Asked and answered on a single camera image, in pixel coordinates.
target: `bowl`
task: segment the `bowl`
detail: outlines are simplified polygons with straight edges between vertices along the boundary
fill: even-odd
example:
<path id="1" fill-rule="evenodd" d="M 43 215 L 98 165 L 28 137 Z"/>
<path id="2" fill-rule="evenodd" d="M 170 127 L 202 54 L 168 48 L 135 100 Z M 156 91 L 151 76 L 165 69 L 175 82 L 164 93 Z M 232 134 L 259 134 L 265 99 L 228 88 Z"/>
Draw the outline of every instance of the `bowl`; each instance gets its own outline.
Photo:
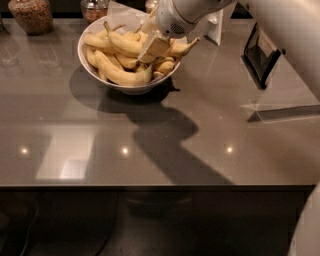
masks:
<path id="1" fill-rule="evenodd" d="M 83 31 L 83 33 L 80 36 L 80 39 L 79 39 L 79 42 L 78 42 L 78 57 L 80 59 L 80 62 L 82 64 L 82 66 L 87 70 L 87 72 L 92 77 L 94 77 L 95 79 L 97 79 L 98 81 L 100 81 L 101 83 L 103 83 L 104 85 L 106 85 L 109 88 L 121 91 L 121 92 L 123 92 L 125 94 L 140 95 L 140 94 L 144 94 L 144 93 L 149 92 L 150 90 L 152 90 L 157 85 L 163 83 L 166 79 L 168 79 L 179 68 L 180 60 L 176 61 L 173 71 L 168 73 L 166 76 L 155 78 L 155 79 L 151 80 L 147 84 L 134 86 L 134 87 L 128 87 L 128 86 L 125 86 L 125 85 L 119 85 L 119 84 L 115 84 L 115 83 L 113 83 L 111 81 L 105 81 L 105 80 L 100 79 L 100 77 L 98 75 L 98 72 L 97 72 L 97 69 L 95 67 L 93 67 L 92 65 L 90 65 L 88 63 L 86 57 L 85 57 L 86 56 L 85 55 L 86 45 L 84 44 L 84 37 L 88 33 L 97 33 L 99 31 L 103 30 L 104 21 L 107 20 L 110 23 L 110 19 L 112 20 L 114 18 L 116 19 L 116 17 L 114 17 L 114 16 L 112 16 L 112 17 L 107 17 L 106 16 L 106 17 L 102 17 L 102 18 L 96 20 L 95 22 L 93 22 L 90 25 L 88 25 L 88 27 Z"/>

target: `gray countertop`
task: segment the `gray countertop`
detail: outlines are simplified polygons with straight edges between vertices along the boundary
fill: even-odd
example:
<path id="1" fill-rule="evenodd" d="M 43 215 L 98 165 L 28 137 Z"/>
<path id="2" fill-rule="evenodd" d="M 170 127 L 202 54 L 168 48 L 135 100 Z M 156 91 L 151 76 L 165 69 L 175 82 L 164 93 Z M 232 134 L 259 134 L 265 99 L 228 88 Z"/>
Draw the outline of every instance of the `gray countertop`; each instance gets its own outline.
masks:
<path id="1" fill-rule="evenodd" d="M 4 22 L 0 186 L 320 180 L 320 119 L 263 122 L 252 107 L 264 93 L 240 58 L 252 21 L 232 20 L 220 47 L 203 38 L 172 79 L 141 96 L 108 89 L 81 66 L 83 20 L 54 20 L 37 37 Z"/>

